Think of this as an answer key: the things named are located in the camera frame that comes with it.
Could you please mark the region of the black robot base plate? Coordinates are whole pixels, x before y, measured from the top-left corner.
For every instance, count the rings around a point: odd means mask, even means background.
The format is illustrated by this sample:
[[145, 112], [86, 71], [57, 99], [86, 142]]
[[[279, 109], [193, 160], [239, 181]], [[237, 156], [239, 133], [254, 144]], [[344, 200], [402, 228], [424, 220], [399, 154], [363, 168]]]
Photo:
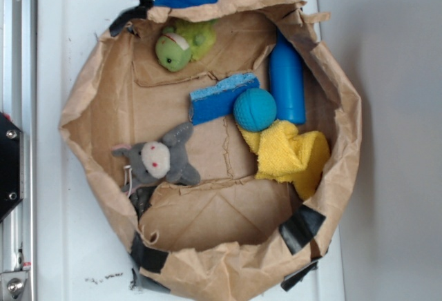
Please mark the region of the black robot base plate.
[[23, 133], [1, 113], [1, 222], [23, 199]]

